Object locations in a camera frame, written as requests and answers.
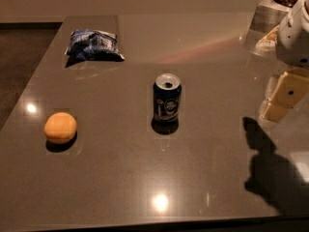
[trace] floor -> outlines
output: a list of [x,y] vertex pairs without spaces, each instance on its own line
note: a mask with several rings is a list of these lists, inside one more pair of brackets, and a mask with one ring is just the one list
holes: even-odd
[[60,25],[0,26],[0,130]]

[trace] gray table surface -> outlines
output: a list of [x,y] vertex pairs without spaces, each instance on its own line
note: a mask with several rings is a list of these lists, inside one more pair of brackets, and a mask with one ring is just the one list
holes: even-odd
[[[0,132],[0,230],[281,215],[244,188],[258,154],[247,144],[242,118],[258,120],[268,79],[288,68],[243,47],[251,18],[68,17]],[[82,28],[116,33],[126,60],[66,68],[70,32]],[[170,135],[151,127],[153,84],[161,73],[176,74],[183,85],[180,127]],[[39,112],[28,114],[28,103]],[[285,170],[274,164],[269,172],[285,215],[307,212],[280,202],[305,202],[284,171],[301,166],[304,180],[309,177],[308,106],[305,98],[265,131],[277,151],[260,171],[270,171],[267,164],[277,159],[291,164]],[[43,134],[57,111],[69,112],[78,125],[74,145],[62,153],[48,151]]]

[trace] can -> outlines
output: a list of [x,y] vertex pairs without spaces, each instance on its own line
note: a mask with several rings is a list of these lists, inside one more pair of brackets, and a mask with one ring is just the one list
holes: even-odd
[[178,120],[181,103],[181,80],[171,73],[164,73],[154,83],[154,120],[172,123]]

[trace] can lid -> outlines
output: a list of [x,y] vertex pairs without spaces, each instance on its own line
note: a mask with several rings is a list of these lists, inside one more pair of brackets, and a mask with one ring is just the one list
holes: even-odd
[[177,89],[181,85],[181,80],[171,73],[163,73],[155,79],[155,84],[163,90]]

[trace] blue snack bag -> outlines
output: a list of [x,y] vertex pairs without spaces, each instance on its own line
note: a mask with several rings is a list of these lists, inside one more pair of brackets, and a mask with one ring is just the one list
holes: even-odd
[[76,30],[70,35],[70,45],[65,54],[78,61],[124,61],[125,57],[119,52],[116,39],[115,34],[99,30]]

